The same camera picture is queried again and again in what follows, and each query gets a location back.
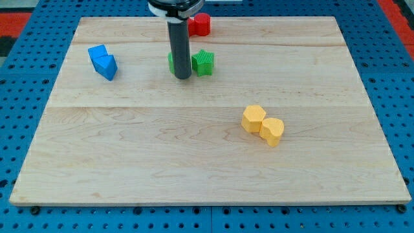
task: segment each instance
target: black cylinder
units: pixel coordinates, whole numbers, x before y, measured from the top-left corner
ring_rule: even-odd
[[[187,79],[191,76],[187,20],[181,23],[168,23],[168,34],[175,76],[179,79]]]

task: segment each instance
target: wooden board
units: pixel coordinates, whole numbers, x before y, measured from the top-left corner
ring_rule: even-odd
[[[158,18],[83,18],[10,201],[19,206],[365,205],[411,197],[333,17],[217,17],[191,52],[213,76],[168,71]],[[118,63],[108,82],[87,49]],[[284,120],[271,148],[241,127]]]

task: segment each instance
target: toy block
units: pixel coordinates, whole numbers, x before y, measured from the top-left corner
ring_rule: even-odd
[[[113,55],[102,56],[94,59],[96,64],[96,72],[101,74],[103,77],[112,81],[118,67],[116,66],[115,58]]]
[[[89,48],[88,53],[89,53],[89,57],[92,61],[93,67],[95,68],[95,71],[98,71],[94,60],[96,58],[100,58],[102,56],[107,56],[108,55],[108,52],[106,51],[105,45],[98,45],[98,46]]]
[[[175,74],[175,70],[174,70],[174,62],[173,62],[173,55],[172,53],[168,54],[168,66],[169,66],[169,71],[171,72],[171,74]]]
[[[277,146],[282,137],[285,125],[282,120],[277,118],[266,118],[260,127],[260,137],[267,140],[269,146]]]
[[[207,36],[210,33],[210,16],[206,13],[199,13],[194,16],[195,33],[198,36]]]
[[[214,68],[214,53],[201,49],[199,53],[191,56],[193,70],[197,76],[212,75]]]
[[[249,105],[243,112],[241,126],[249,133],[258,133],[266,111],[260,105]]]
[[[188,18],[187,19],[188,24],[188,36],[194,36],[195,35],[195,22],[194,19]]]

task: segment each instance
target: blue pegboard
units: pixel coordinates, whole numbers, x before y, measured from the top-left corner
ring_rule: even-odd
[[[414,64],[370,0],[244,0],[212,16],[335,16],[404,180],[414,184]],[[152,16],[146,1],[41,0],[0,68],[0,232],[413,232],[414,207],[18,208],[8,198],[81,16]]]

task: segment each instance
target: red surface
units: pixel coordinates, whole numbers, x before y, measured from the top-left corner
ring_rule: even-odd
[[[18,38],[32,13],[0,13],[0,36]]]
[[[378,0],[378,3],[409,52],[411,59],[414,59],[414,31],[408,26],[408,21],[401,14],[400,7],[393,0]]]
[[[195,33],[199,36],[207,36],[210,33],[210,16],[206,13],[194,16]]]
[[[192,18],[187,19],[188,24],[188,36],[195,35],[195,22]]]

